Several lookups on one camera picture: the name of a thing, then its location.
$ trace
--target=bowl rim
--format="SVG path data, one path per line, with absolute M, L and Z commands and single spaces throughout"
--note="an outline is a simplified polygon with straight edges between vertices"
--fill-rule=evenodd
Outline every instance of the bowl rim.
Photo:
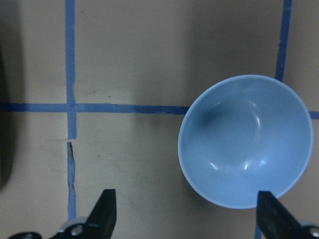
M 307 118 L 307 122 L 308 122 L 308 127 L 309 127 L 309 133 L 310 133 L 310 143 L 309 143 L 309 148 L 308 148 L 308 153 L 307 156 L 305 158 L 305 163 L 302 167 L 302 169 L 300 170 L 299 174 L 295 177 L 295 179 L 280 193 L 276 194 L 275 197 L 279 198 L 282 195 L 284 195 L 285 193 L 287 193 L 301 178 L 301 176 L 303 175 L 303 173 L 305 172 L 308 163 L 310 161 L 311 155 L 312 155 L 312 150 L 313 150 L 313 144 L 314 144 L 314 129 L 313 129 L 313 124 L 312 124 L 312 120 L 309 114 L 309 111 L 305 105 L 305 103 L 303 102 L 303 100 L 300 98 L 300 96 L 294 91 L 292 90 L 289 86 L 287 86 L 286 84 L 284 84 L 283 82 L 280 82 L 276 79 L 273 79 L 271 77 L 268 76 L 262 76 L 262 75 L 240 75 L 240 76 L 234 76 L 234 77 L 230 77 L 228 79 L 225 79 L 223 81 L 220 81 L 218 83 L 216 83 L 215 85 L 211 86 L 210 88 L 208 88 L 207 90 L 205 90 L 202 94 L 199 95 L 199 97 L 197 97 L 197 99 L 191 104 L 191 106 L 189 107 L 188 111 L 185 114 L 185 117 L 182 121 L 180 130 L 179 130 L 179 134 L 178 134 L 178 140 L 177 140 L 177 154 L 178 154 L 178 160 L 179 160 L 179 164 L 180 167 L 182 169 L 182 172 L 186 178 L 186 180 L 188 181 L 188 183 L 191 185 L 191 187 L 199 194 L 201 195 L 203 198 L 205 198 L 206 200 L 222 206 L 222 207 L 226 207 L 226 208 L 231 208 L 231 209 L 250 209 L 250 208 L 255 208 L 257 206 L 257 202 L 251 205 L 228 205 L 222 202 L 219 202 L 217 200 L 214 200 L 212 198 L 209 198 L 208 196 L 206 196 L 203 192 L 201 192 L 197 186 L 192 182 L 191 178 L 189 177 L 187 170 L 184 167 L 183 161 L 182 161 L 182 152 L 181 152 L 181 142 L 182 142 L 182 135 L 184 132 L 184 128 L 185 128 L 185 124 L 190 116 L 190 114 L 192 113 L 192 111 L 194 110 L 194 108 L 198 105 L 198 103 L 206 96 L 208 95 L 211 91 L 215 90 L 218 87 L 221 87 L 225 84 L 229 84 L 233 81 L 238 81 L 238 80 L 243 80 L 243 79 L 247 79 L 247 78 L 256 78 L 256 79 L 262 79 L 262 80 L 266 80 L 269 82 L 272 82 L 276 85 L 278 85 L 279 87 L 287 90 L 288 93 L 292 94 L 293 97 L 299 102 L 300 106 L 302 107 L 306 118 Z

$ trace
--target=bowl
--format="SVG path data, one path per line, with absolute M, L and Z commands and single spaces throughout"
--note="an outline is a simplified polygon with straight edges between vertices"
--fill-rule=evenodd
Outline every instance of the bowl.
M 278 198 L 300 179 L 313 137 L 309 112 L 291 88 L 266 76 L 236 76 L 190 106 L 178 135 L 179 163 L 205 199 L 254 208 L 259 190 Z

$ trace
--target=light blue plastic bowl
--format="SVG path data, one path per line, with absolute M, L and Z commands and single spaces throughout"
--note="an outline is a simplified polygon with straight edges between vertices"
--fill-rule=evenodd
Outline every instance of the light blue plastic bowl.
M 236 76 L 191 105 L 178 157 L 202 197 L 227 208 L 254 208 L 259 190 L 278 198 L 300 179 L 313 134 L 309 112 L 292 89 L 265 76 Z

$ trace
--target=black object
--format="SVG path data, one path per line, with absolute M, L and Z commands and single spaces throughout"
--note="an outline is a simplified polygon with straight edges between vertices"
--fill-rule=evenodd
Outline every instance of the black object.
M 257 224 L 267 239 L 318 239 L 319 228 L 302 226 L 268 191 L 259 191 Z
M 115 189 L 102 192 L 85 223 L 73 224 L 51 239 L 110 239 L 116 223 Z M 8 239 L 42 239 L 34 232 L 15 234 Z

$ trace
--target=metal screw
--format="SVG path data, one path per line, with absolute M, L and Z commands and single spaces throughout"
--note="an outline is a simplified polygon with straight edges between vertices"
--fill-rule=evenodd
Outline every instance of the metal screw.
M 319 238 L 319 228 L 312 227 L 312 228 L 309 229 L 309 232 L 315 238 Z
M 32 239 L 32 238 L 33 238 L 33 236 L 32 236 L 31 233 L 27 233 L 27 234 L 25 234 L 25 235 L 22 237 L 22 239 Z
M 83 227 L 82 225 L 77 225 L 76 227 L 74 227 L 72 230 L 71 230 L 71 235 L 72 236 L 77 236 L 79 234 L 81 234 L 83 232 Z

